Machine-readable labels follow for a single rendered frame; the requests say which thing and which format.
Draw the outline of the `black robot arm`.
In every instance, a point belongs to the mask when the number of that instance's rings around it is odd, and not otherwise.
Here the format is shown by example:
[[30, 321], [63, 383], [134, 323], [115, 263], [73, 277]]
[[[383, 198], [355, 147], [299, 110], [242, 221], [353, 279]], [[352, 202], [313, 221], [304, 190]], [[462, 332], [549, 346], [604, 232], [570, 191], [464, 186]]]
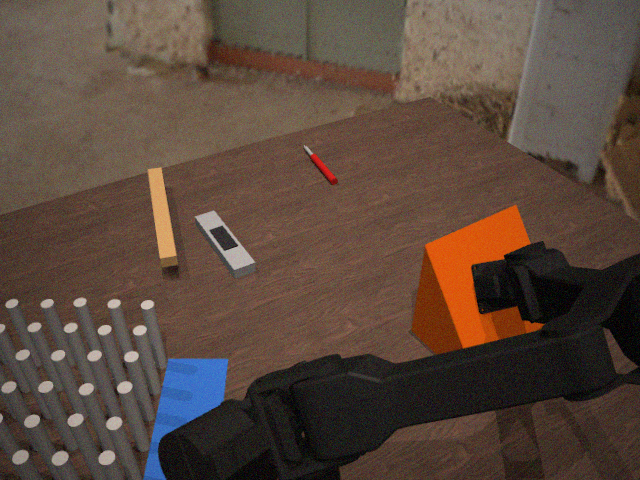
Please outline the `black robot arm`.
[[[279, 480], [340, 480], [399, 428], [640, 385], [640, 253], [603, 270], [570, 266], [544, 241], [503, 256], [471, 266], [479, 312], [517, 306], [542, 330], [396, 364], [331, 354], [268, 373], [239, 403], [163, 435], [166, 479], [239, 480], [273, 463]], [[616, 374], [604, 327], [639, 367]]]

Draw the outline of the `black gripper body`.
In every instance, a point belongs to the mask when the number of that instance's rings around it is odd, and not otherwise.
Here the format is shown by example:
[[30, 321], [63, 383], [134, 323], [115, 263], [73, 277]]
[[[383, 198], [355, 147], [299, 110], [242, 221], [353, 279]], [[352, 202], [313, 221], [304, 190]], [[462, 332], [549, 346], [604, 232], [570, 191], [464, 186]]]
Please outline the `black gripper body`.
[[[231, 401], [235, 403], [240, 402], [239, 400], [230, 399], [230, 400], [225, 400], [221, 402], [221, 404], [226, 401]], [[243, 477], [241, 477], [239, 480], [277, 480], [277, 479], [278, 479], [278, 476], [277, 476], [275, 467], [273, 463], [271, 463], [271, 464], [261, 464], [261, 465], [259, 464], [258, 467], [256, 467], [247, 475], [244, 475]]]

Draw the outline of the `blue tape strip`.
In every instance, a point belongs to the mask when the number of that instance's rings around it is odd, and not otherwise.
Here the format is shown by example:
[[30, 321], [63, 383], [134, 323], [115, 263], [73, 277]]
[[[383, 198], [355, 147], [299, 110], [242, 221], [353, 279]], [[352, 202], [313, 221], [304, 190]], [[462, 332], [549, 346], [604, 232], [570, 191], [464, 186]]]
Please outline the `blue tape strip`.
[[158, 460], [163, 435], [224, 401], [228, 359], [169, 359], [143, 480], [167, 480]]

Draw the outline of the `tan rectangular bar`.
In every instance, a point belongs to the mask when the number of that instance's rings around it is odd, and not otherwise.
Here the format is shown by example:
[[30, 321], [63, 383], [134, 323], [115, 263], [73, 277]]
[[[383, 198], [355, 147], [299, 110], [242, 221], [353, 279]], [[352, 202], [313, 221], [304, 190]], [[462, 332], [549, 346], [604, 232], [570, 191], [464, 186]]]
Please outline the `tan rectangular bar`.
[[159, 255], [162, 268], [178, 265], [162, 169], [148, 169]]

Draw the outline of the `red-handled screwdriver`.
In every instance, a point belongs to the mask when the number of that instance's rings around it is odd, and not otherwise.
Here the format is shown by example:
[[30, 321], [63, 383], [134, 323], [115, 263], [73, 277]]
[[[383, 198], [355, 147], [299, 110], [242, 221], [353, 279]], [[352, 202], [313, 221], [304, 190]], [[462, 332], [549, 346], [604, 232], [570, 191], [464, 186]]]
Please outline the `red-handled screwdriver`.
[[325, 175], [330, 183], [332, 185], [335, 185], [338, 182], [337, 178], [332, 174], [332, 172], [326, 167], [326, 165], [316, 154], [313, 154], [313, 152], [307, 146], [303, 146], [307, 153], [310, 155], [310, 159], [315, 163], [315, 165], [320, 169], [320, 171]]

